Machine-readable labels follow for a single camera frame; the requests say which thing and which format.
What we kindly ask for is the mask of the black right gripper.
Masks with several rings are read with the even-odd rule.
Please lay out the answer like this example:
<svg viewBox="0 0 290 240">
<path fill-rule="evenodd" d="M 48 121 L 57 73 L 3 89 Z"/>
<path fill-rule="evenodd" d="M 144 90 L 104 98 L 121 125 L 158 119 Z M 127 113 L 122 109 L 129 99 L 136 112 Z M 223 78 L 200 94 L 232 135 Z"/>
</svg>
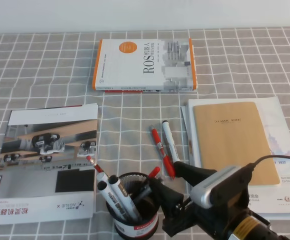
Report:
<svg viewBox="0 0 290 240">
<path fill-rule="evenodd" d="M 173 167 L 175 176 L 183 178 L 192 187 L 217 172 L 214 169 L 195 167 L 181 161 L 176 161 Z M 165 186 L 156 178 L 150 179 L 150 189 L 164 213 L 162 230 L 170 237 L 194 226 L 198 226 L 204 233 L 210 235 L 208 209 L 192 201 L 184 205 L 183 194 Z"/>
</svg>

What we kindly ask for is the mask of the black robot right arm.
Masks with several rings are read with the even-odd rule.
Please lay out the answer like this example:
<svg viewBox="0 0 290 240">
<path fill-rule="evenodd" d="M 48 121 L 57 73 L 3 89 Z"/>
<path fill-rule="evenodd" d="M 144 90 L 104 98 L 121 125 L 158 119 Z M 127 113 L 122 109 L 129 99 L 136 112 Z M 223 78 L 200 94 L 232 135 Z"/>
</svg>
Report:
<svg viewBox="0 0 290 240">
<path fill-rule="evenodd" d="M 161 206 L 162 229 L 170 237 L 199 226 L 214 240 L 283 240 L 270 223 L 249 209 L 248 185 L 256 163 L 228 166 L 222 170 L 199 168 L 176 162 L 176 176 L 191 186 L 190 196 L 151 178 L 149 187 Z"/>
</svg>

